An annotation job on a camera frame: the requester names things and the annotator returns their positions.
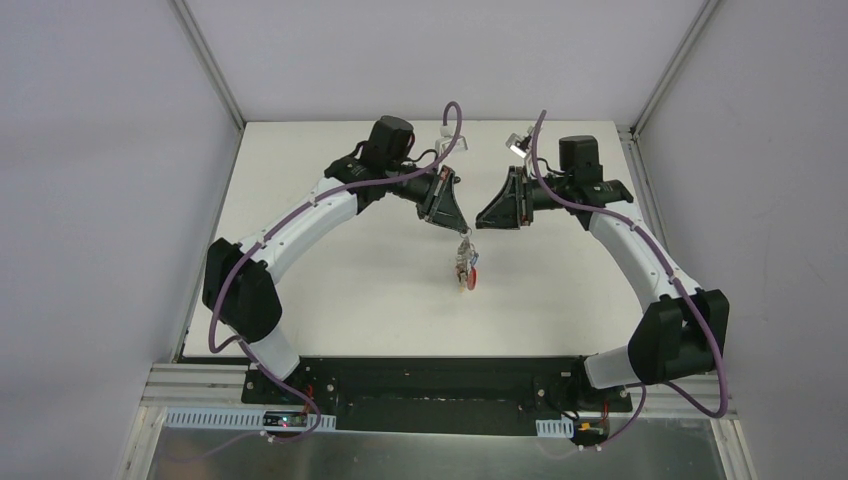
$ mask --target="white table surface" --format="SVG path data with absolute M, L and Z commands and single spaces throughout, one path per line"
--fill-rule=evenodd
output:
M 417 156 L 439 123 L 412 122 Z M 373 122 L 249 123 L 216 238 L 237 241 L 299 200 L 324 168 L 368 137 Z M 469 225 L 520 159 L 504 146 L 530 122 L 467 121 L 470 150 L 446 164 Z M 594 135 L 604 178 L 631 176 L 613 122 L 547 122 L 540 155 L 557 165 L 557 140 Z M 460 293 L 456 232 L 419 220 L 391 194 L 306 252 L 277 286 L 281 320 L 302 355 L 551 356 L 591 354 L 625 344 L 641 318 L 636 295 L 607 251 L 565 211 L 536 212 L 520 231 L 475 231 L 476 290 Z M 198 299 L 184 355 L 210 355 L 211 313 Z M 218 342 L 230 330 L 221 325 Z M 231 346 L 225 355 L 241 355 Z

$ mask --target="red object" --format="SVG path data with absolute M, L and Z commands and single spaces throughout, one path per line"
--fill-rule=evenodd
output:
M 474 290 L 474 287 L 477 286 L 477 269 L 471 267 L 471 274 L 468 275 L 468 280 L 465 281 L 465 286 L 468 287 L 469 290 Z

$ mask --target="connector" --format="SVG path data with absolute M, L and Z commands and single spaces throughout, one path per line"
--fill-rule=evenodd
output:
M 518 133 L 511 134 L 506 140 L 507 148 L 519 157 L 526 159 L 527 155 L 530 154 L 530 140 L 533 138 L 533 128 L 533 125 L 531 125 L 527 129 L 526 135 L 520 135 Z
M 449 125 L 442 125 L 439 132 L 442 134 L 442 138 L 436 140 L 436 151 L 441 155 L 447 150 L 448 145 L 453 140 L 454 131 Z M 456 139 L 456 145 L 453 146 L 451 153 L 464 152 L 466 150 L 468 150 L 468 141 L 465 140 L 464 136 L 460 135 Z

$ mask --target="black mounting bracket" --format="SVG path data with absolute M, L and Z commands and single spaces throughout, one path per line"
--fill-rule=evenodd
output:
M 582 357 L 301 358 L 286 382 L 311 391 L 339 430 L 535 436 L 536 420 L 561 411 L 629 412 L 622 388 L 574 397 Z M 303 405 L 261 372 L 248 371 L 247 404 Z

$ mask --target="gray wall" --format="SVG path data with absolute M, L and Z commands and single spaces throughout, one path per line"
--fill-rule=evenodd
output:
M 0 477 L 110 478 L 236 135 L 167 2 L 0 4 Z
M 632 123 L 702 0 L 191 0 L 248 120 Z
M 730 297 L 761 478 L 848 457 L 848 2 L 729 1 L 642 137 L 678 260 Z

